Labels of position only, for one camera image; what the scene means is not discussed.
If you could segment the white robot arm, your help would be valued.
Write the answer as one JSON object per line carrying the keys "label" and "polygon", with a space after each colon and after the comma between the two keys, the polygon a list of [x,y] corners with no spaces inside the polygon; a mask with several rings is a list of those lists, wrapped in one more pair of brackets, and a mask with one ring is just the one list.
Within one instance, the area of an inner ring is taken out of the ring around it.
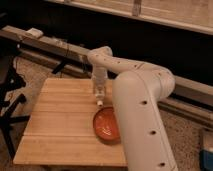
{"label": "white robot arm", "polygon": [[112,103],[128,171],[178,171],[157,102],[174,90],[175,78],[165,67],[115,57],[108,46],[87,54],[97,102],[105,96],[107,73],[115,73]]}

